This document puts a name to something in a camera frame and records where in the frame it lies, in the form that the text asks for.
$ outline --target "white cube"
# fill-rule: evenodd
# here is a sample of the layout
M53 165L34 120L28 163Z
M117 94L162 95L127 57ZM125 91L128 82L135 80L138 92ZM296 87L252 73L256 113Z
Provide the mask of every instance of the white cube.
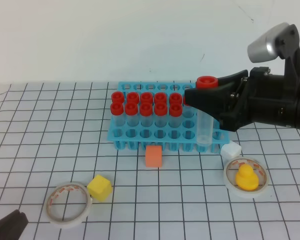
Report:
M228 144L222 146L220 154L224 159L230 160L238 157L241 154L241 150L242 148L239 144L230 141Z

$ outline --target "red cap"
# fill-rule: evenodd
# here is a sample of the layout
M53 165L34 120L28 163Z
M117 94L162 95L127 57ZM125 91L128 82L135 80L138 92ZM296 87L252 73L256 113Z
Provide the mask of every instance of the red cap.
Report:
M164 92L157 92L154 95L154 103L160 103L160 102L164 102L165 104L167 104L167 95Z
M120 102L114 102L110 105L112 115L119 116L124 113L124 106Z
M201 76L195 82L197 89L209 89L218 87L218 78L214 76Z
M142 93L140 95L140 102L152 104L154 102L154 97L152 96L152 93L151 92Z
M171 93L169 96L169 103L170 104L182 104L181 94L177 93L177 92Z
M182 115L182 106L178 103L172 103L169 107L169 114L172 117L179 117Z
M183 96L183 105L189 106L188 104L186 104L186 97L185 96Z
M125 114L129 116L136 115L138 113L138 105L134 102L128 102L125 106Z
M126 95L126 102L138 104L139 103L139 94L136 93L135 91L129 92Z
M140 105L140 114L144 117L149 117L152 115L152 104L144 102Z
M167 104L164 102L158 102L154 105L154 113L157 116L164 116L168 113Z
M112 93L111 99L113 103L119 102L123 104L125 102L125 96L121 91L115 91L114 93Z

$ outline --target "tape roll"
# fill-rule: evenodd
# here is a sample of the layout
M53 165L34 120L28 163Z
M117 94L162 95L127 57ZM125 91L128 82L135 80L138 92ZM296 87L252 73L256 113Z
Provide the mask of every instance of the tape roll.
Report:
M73 219L67 221L63 221L62 219L58 219L54 217L54 215L51 214L54 200L59 198L60 195L67 194L68 192L72 192L72 191L80 191L86 197L85 208L83 209L83 211ZM50 223L52 223L53 225L61 229L69 229L79 225L80 223L86 220L86 217L89 215L91 211L91 206L92 206L92 198L90 197L90 194L88 190L85 188L85 186L76 182L68 182L68 183L61 184L54 189L53 193L47 198L45 202L45 211Z
M236 184L236 173L242 164L249 164L253 168L253 171L257 174L259 178L259 186L256 190L246 191ZM260 162L250 157L235 157L233 160L228 161L223 170L223 180L226 188L233 194L246 199L256 198L264 193L268 187L269 179L270 177L266 168Z

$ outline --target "blue test tube rack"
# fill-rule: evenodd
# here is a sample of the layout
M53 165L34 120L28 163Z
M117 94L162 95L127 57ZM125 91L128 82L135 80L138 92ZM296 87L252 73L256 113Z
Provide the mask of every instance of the blue test tube rack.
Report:
M167 95L167 106L169 108L169 95L179 93L184 96L185 89L195 88L195 83L189 82L119 82L118 91L123 92L124 98L130 92L137 92L139 95L145 92L156 93L163 92ZM162 150L168 147L170 151L178 151L182 148L185 152L191 152L196 149L200 153L204 153L210 149L212 153L220 153L221 147L230 142L228 131L219 129L219 122L214 119L212 144L197 144L197 110L193 109L193 116L181 116L181 124L177 128L169 126L168 122L164 127L155 125L155 117L152 118L152 125L144 127L139 121L137 126L130 127L125 121L123 126L116 126L113 116L111 117L110 127L107 134L107 140L114 143L118 150L125 149L126 146L130 150L137 150L139 145L146 149L147 145L161 145Z

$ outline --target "yellow rubber duck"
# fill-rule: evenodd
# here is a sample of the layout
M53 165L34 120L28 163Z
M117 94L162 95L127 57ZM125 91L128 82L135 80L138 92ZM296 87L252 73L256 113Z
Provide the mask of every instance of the yellow rubber duck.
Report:
M242 164L235 175L235 183L246 191L253 191L259 186L259 178L249 164Z

